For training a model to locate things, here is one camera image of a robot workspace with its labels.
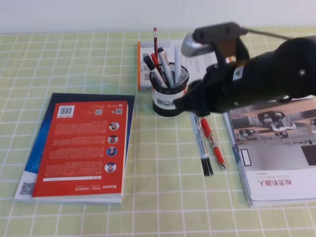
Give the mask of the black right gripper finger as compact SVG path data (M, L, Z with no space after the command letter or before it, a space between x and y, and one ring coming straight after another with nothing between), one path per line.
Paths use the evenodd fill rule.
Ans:
M195 80L188 85L188 95L199 95L203 92L203 81Z
M184 95L173 100L174 106L179 112L193 112L197 110L197 104L191 95Z

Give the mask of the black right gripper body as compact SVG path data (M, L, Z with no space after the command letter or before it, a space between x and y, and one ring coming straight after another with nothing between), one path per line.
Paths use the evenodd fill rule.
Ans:
M207 115L244 107L244 86L238 85L243 78L240 70L244 71L243 63L209 66L202 79L203 92L191 95L197 104L197 110L193 112Z

